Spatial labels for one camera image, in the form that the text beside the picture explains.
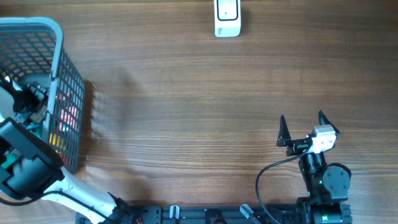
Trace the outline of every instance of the tabletop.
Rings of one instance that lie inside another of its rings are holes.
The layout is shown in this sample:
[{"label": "tabletop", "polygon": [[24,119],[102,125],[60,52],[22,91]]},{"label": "tabletop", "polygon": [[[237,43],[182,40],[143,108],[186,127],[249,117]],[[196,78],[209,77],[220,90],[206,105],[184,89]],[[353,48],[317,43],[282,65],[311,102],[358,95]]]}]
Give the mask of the tabletop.
[{"label": "tabletop", "polygon": [[[212,1],[2,6],[47,16],[87,91],[77,176],[132,205],[257,205],[257,173],[319,110],[341,131],[327,162],[353,173],[355,223],[398,222],[396,1],[242,1],[239,37]],[[260,181],[265,203],[307,191],[297,161]],[[74,223],[53,202],[0,205],[1,223]]]}]

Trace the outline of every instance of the wooden surface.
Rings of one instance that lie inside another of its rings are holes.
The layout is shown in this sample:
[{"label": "wooden surface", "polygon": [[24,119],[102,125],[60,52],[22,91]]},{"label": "wooden surface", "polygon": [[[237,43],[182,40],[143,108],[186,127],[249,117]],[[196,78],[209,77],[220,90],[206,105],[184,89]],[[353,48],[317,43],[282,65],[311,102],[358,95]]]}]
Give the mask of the wooden surface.
[{"label": "wooden surface", "polygon": [[[254,181],[323,110],[343,133],[355,223],[397,223],[398,3],[244,1],[242,33],[214,36],[213,3],[8,6],[48,16],[86,80],[77,176],[134,205],[257,204]],[[266,172],[269,203],[306,195],[297,162]],[[2,223],[73,223],[52,202],[0,206]]]}]

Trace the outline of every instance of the wood grain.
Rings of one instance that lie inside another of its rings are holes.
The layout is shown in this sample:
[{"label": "wood grain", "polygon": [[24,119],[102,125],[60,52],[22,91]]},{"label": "wood grain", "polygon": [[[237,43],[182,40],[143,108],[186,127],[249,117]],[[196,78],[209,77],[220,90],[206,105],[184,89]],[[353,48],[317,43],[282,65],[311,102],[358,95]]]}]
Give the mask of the wood grain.
[{"label": "wood grain", "polygon": [[[323,110],[343,133],[328,162],[353,171],[355,223],[397,223],[396,2],[244,1],[237,38],[212,2],[5,6],[48,16],[88,88],[77,176],[135,205],[257,204],[254,181]],[[296,162],[266,172],[264,200],[306,190]],[[73,223],[52,202],[1,207],[4,223]]]}]

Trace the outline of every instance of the plastic basket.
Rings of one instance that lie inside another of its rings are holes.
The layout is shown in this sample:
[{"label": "plastic basket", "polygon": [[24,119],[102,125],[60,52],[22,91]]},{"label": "plastic basket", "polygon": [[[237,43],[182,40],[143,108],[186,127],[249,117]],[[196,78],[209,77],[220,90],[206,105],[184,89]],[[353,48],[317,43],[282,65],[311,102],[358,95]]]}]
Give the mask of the plastic basket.
[{"label": "plastic basket", "polygon": [[63,33],[46,17],[0,18],[0,75],[34,80],[49,90],[41,139],[74,173],[78,164],[85,84],[63,48]]}]

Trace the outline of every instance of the robotic arm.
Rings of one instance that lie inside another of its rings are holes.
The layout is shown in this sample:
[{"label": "robotic arm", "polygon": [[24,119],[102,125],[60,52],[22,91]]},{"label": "robotic arm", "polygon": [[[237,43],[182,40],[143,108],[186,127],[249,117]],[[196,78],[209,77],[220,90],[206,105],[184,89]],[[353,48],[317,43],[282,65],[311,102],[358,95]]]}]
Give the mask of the robotic arm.
[{"label": "robotic arm", "polygon": [[[351,172],[341,164],[328,165],[323,155],[335,146],[340,132],[321,111],[319,119],[321,125],[314,127],[312,134],[305,139],[291,140],[285,118],[281,116],[277,146],[287,147],[287,155],[294,157],[271,164],[259,174],[283,162],[300,159],[308,197],[298,198],[292,205],[267,206],[259,197],[262,207],[251,209],[246,204],[241,207],[131,207],[121,198],[100,192],[71,175],[48,144],[12,118],[6,118],[0,123],[0,189],[16,200],[31,199],[25,202],[0,199],[0,202],[18,206],[38,199],[51,200],[78,212],[76,223],[81,224],[352,223],[349,205],[342,204],[348,199]],[[11,155],[17,159],[10,162]]]}]

